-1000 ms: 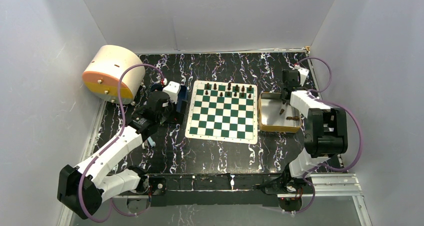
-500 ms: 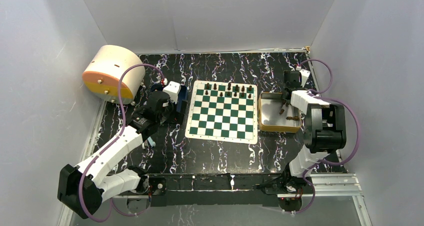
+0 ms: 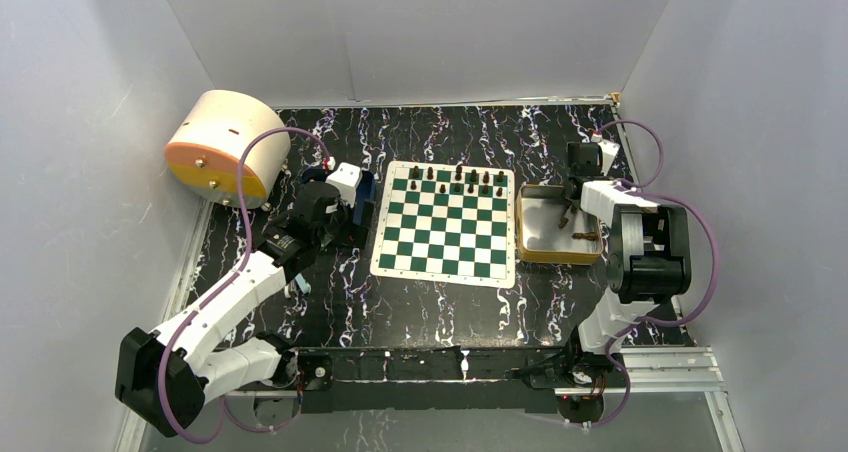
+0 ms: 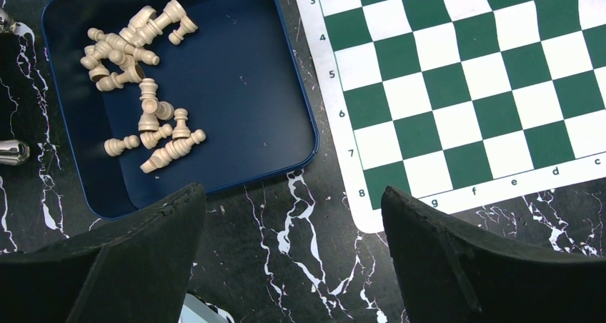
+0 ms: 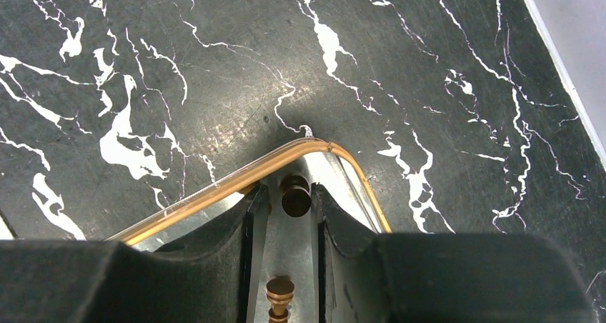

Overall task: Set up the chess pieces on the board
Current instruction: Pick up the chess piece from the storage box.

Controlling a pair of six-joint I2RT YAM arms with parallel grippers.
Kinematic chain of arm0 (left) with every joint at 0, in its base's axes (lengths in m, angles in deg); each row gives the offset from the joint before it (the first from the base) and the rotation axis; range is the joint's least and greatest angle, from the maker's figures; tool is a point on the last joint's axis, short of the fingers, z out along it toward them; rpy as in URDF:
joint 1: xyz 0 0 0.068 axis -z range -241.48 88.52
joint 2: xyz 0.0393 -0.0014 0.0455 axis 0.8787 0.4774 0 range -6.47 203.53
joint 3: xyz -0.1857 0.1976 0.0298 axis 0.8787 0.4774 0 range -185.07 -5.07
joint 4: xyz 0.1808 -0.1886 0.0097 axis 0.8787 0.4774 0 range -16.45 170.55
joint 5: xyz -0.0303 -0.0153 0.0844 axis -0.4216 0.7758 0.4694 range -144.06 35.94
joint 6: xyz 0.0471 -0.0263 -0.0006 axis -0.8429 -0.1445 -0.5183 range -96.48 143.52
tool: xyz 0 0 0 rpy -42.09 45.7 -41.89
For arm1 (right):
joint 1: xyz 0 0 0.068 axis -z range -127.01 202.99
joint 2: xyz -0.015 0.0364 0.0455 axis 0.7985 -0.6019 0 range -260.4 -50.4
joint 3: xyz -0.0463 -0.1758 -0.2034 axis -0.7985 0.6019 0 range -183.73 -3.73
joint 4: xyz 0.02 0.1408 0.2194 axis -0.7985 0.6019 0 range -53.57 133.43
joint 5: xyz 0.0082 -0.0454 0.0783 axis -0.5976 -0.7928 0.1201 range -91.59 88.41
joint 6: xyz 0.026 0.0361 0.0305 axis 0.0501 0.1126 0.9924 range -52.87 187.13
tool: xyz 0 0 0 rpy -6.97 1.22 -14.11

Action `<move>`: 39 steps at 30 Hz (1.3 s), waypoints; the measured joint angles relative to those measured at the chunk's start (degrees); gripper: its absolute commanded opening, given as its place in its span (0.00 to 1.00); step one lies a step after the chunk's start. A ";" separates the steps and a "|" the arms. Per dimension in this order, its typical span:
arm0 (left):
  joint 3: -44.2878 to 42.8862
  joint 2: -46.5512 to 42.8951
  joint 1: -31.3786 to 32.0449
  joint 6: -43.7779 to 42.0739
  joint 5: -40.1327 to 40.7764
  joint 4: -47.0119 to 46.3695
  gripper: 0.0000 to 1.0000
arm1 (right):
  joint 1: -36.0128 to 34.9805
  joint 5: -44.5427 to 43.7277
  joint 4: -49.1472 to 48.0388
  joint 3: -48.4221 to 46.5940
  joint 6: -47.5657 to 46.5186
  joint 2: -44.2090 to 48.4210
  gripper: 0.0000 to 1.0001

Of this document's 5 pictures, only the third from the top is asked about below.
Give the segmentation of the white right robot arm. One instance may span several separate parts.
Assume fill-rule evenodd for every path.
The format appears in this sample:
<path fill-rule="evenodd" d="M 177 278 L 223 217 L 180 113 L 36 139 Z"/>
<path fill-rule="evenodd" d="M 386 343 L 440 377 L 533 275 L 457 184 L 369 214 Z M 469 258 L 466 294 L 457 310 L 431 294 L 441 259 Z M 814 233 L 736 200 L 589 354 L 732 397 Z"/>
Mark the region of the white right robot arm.
<path fill-rule="evenodd" d="M 691 283 L 686 211 L 603 176 L 603 161 L 598 143 L 567 144 L 563 198 L 608 228 L 607 288 L 572 332 L 563 359 L 565 377 L 577 386 L 613 371 L 627 329 Z"/>

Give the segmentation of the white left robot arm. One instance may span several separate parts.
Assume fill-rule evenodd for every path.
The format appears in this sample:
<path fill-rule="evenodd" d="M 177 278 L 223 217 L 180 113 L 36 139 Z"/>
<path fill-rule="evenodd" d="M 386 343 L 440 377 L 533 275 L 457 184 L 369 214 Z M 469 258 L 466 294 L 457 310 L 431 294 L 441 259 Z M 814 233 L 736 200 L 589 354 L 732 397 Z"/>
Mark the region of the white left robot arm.
<path fill-rule="evenodd" d="M 188 427 L 215 399 L 252 382 L 286 388 L 298 378 L 293 345 L 273 332 L 223 351 L 218 345 L 249 312 L 281 292 L 332 245 L 362 247 L 376 186 L 364 173 L 306 181 L 291 209 L 252 232 L 247 260 L 153 331 L 134 328 L 119 346 L 116 398 L 165 437 L 197 442 Z"/>

